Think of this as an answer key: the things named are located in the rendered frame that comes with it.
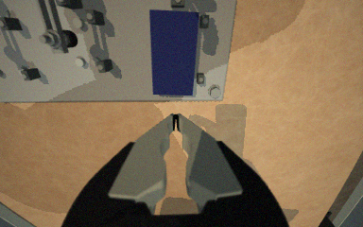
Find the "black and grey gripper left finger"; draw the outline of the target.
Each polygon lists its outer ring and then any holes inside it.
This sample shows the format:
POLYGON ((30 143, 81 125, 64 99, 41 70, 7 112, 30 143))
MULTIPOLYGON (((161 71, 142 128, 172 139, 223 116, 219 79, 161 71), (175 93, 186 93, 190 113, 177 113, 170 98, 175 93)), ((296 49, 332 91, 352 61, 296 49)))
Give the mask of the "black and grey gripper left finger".
POLYGON ((61 227, 100 227, 132 216, 133 205, 145 202, 155 214, 166 192, 169 135, 176 115, 170 114, 134 142, 125 145, 86 183, 70 207, 61 227), (162 158, 163 157, 163 158, 162 158))

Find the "toggle clamp with red handle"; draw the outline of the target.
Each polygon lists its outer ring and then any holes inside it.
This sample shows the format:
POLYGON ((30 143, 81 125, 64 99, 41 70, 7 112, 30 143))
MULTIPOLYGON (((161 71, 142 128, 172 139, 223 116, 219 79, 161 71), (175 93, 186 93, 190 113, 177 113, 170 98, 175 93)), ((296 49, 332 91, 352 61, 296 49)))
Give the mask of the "toggle clamp with red handle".
POLYGON ((53 54, 69 53, 68 48, 78 44, 78 37, 71 30, 62 30, 55 0, 45 1, 36 0, 45 30, 45 33, 39 36, 39 41, 49 45, 53 54), (53 30, 45 1, 55 30, 53 30))

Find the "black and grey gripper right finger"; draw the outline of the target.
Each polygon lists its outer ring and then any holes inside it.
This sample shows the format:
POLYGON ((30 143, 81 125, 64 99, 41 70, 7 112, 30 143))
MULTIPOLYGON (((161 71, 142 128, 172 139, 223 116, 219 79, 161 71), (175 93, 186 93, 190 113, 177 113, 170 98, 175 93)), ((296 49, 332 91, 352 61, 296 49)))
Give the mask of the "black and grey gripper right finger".
POLYGON ((248 164, 182 114, 176 114, 176 122, 189 156, 187 195, 197 203, 199 214, 207 201, 216 200, 220 213, 239 216, 258 227, 289 227, 279 202, 248 164))

